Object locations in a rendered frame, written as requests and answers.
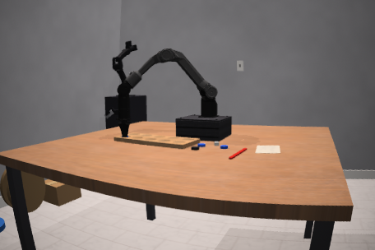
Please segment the tan tray with round pockets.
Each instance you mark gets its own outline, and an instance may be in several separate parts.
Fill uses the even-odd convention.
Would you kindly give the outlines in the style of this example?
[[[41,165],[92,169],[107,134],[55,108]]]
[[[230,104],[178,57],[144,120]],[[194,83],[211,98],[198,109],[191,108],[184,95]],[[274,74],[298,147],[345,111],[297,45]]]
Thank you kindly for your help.
[[[170,137],[161,135],[139,135],[140,133],[129,133],[128,137],[117,136],[114,137],[115,141],[147,145],[147,146],[159,146],[174,149],[185,149],[190,146],[194,146],[200,143],[200,138],[189,138],[189,137]],[[142,137],[143,136],[143,137]],[[152,138],[149,138],[149,137]],[[139,139],[141,138],[141,139]],[[153,140],[153,141],[147,141]]]

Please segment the cream sheet of paper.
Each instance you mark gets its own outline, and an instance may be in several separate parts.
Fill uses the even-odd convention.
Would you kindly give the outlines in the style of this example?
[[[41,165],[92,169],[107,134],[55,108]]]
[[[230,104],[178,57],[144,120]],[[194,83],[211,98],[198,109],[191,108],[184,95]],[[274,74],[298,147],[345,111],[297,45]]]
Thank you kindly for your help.
[[[280,153],[280,146],[257,146],[256,153]]]

